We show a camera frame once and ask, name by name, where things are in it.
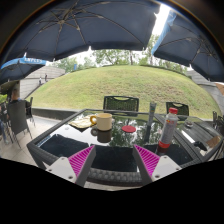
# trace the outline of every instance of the water bottle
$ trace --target water bottle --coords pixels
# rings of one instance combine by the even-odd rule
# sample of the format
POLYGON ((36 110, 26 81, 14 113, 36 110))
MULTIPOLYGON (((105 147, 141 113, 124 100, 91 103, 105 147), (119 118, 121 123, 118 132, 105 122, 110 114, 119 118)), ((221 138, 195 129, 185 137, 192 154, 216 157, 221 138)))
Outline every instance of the water bottle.
POLYGON ((170 146, 178 121, 177 112, 178 110, 176 108, 170 108, 169 113, 166 115, 165 124, 157 147, 157 154, 159 155, 164 155, 170 146))

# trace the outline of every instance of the grassy hill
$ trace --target grassy hill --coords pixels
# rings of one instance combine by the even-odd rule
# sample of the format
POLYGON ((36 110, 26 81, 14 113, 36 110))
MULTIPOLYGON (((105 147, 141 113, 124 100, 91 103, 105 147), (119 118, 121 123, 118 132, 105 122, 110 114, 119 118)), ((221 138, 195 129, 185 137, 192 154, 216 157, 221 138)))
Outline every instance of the grassy hill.
POLYGON ((76 71, 49 81, 31 96, 34 107, 102 109, 106 95, 138 97, 142 112, 148 112, 149 102, 155 101, 156 112, 166 113, 165 102, 173 101, 189 105, 191 116, 211 119, 213 110, 221 115, 213 98, 191 79, 151 67, 109 66, 76 71))

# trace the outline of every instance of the glass table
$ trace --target glass table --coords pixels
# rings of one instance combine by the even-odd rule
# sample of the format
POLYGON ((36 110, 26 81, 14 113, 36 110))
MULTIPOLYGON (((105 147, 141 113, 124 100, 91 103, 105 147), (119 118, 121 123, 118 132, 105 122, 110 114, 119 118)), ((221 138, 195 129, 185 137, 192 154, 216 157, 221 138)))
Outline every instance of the glass table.
MULTIPOLYGON (((114 186, 140 186, 141 175, 132 155, 133 146, 136 144, 155 153, 165 115, 155 114, 152 125, 148 126, 148 113, 106 111, 113 117, 112 129, 106 132, 97 130, 96 126, 79 129, 68 124, 70 121, 102 112, 104 111, 82 110, 31 141, 27 147, 38 167, 45 169, 43 162, 51 165, 59 157, 69 157, 95 145, 96 157, 88 181, 114 186), (134 126, 136 131, 124 132, 122 130, 124 125, 134 126)), ((166 155, 181 167, 203 162, 205 155, 200 153, 202 150, 200 147, 205 146, 206 141, 215 136, 219 139, 215 145, 208 143, 210 147, 207 148, 208 152, 216 151, 223 141, 222 136, 206 122, 194 117, 188 119, 192 119, 195 123, 193 128, 186 129, 184 121, 178 121, 171 146, 166 152, 166 155), (202 145, 193 144, 191 139, 194 139, 194 142, 200 141, 202 145)))

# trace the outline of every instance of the bottle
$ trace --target bottle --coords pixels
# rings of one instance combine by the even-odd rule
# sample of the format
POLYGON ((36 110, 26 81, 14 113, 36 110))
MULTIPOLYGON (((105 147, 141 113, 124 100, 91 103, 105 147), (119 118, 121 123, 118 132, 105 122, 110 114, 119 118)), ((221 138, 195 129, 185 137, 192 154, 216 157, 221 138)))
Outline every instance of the bottle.
POLYGON ((169 113, 166 115, 165 124, 156 150, 159 155, 164 155, 170 146, 178 121, 177 112, 176 108, 170 108, 169 113))
POLYGON ((149 120, 147 122, 148 126, 152 125, 155 110, 156 110, 156 103, 155 102, 150 102, 150 106, 149 106, 149 120))

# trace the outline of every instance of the mug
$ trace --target mug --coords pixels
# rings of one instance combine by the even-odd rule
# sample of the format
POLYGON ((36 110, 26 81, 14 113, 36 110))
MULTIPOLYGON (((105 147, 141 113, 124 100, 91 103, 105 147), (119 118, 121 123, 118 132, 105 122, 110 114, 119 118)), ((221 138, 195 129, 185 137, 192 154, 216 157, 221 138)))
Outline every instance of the mug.
POLYGON ((108 131, 112 128, 112 115, 107 113, 92 115, 90 117, 90 122, 93 125, 96 124, 97 129, 100 131, 108 131))

